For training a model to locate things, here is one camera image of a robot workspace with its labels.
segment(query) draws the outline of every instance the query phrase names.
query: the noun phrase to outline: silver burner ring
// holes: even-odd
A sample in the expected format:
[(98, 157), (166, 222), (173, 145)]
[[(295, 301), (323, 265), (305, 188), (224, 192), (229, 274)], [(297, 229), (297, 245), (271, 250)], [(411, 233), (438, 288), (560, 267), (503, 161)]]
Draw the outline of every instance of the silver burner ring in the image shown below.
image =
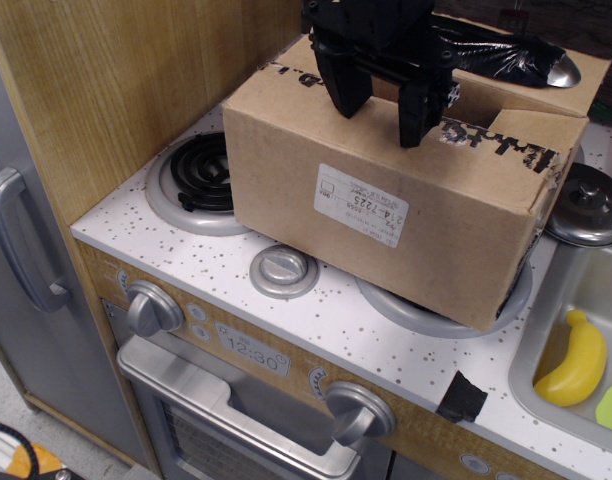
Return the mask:
[(188, 212), (176, 198), (171, 199), (166, 195), (166, 191), (177, 189), (169, 172), (170, 156), (187, 141), (182, 140), (166, 148), (148, 169), (146, 199), (153, 211), (170, 225), (198, 235), (226, 237), (250, 232), (250, 228), (235, 220), (233, 212)]
[(359, 278), (357, 286), (368, 303), (392, 322), (416, 333), (436, 338), (465, 339), (497, 332), (507, 327), (524, 308), (533, 287), (533, 275), (529, 262), (522, 268), (504, 309), (488, 332), (467, 327), (442, 315), (415, 308), (411, 303), (387, 290)]

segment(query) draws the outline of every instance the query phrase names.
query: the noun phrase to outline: oven door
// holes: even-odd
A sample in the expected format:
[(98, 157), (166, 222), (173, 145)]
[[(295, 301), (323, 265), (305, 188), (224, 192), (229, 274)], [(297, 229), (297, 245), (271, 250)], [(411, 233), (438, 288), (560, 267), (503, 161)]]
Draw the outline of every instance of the oven door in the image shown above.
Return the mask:
[[(132, 337), (121, 348), (118, 363), (133, 382), (162, 472), (169, 479), (386, 478), (390, 452), (384, 447), (366, 441), (359, 453), (330, 440), (328, 432), (325, 445), (288, 438), (242, 413), (246, 402), (236, 409), (242, 401), (231, 401), (226, 381), (148, 340)], [(265, 398), (287, 398), (261, 381), (257, 386)], [(273, 395), (262, 392), (269, 388)], [(308, 408), (306, 416), (302, 413), (296, 420), (293, 415), (285, 422), (321, 424), (316, 417), (325, 416)], [(270, 404), (266, 409), (271, 416), (283, 410)]]

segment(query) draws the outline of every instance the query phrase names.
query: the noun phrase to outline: speckled white countertop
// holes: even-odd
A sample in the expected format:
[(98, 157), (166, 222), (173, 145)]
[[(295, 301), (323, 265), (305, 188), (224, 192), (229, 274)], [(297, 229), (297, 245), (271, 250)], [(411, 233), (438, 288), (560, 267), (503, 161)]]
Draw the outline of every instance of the speckled white countertop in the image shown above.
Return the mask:
[[(220, 129), (220, 123), (213, 113), (180, 138)], [(582, 145), (585, 163), (612, 176), (612, 129), (591, 124)], [(537, 420), (510, 391), (508, 370), (555, 248), (552, 239), (543, 237), (533, 253), (531, 297), (508, 327), (473, 339), (433, 338), (387, 320), (364, 299), (354, 277), (321, 262), (319, 281), (305, 296), (263, 297), (248, 269), (275, 242), (255, 232), (220, 238), (171, 227), (148, 205), (147, 168), (77, 221), (73, 235), (428, 410), (436, 410), (459, 370), (488, 393), (475, 423), (461, 422), (464, 428), (567, 478), (612, 479), (611, 453)]]

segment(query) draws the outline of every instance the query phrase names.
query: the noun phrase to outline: pot lid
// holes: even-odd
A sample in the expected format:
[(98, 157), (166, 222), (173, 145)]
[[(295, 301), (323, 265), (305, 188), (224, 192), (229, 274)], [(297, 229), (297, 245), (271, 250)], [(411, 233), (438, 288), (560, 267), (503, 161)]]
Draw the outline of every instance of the pot lid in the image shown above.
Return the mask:
[(612, 245), (612, 178), (588, 165), (573, 163), (546, 231), (580, 247)]

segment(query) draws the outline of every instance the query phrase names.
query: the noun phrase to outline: toy banana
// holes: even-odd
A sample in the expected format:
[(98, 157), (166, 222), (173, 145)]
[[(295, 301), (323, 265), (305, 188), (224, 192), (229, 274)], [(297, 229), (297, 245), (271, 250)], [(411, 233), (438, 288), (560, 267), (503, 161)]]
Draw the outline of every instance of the toy banana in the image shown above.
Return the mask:
[(595, 390), (606, 367), (606, 341), (599, 329), (588, 323), (581, 310), (566, 314), (572, 327), (568, 351), (555, 370), (535, 384), (535, 391), (560, 407), (584, 401)]

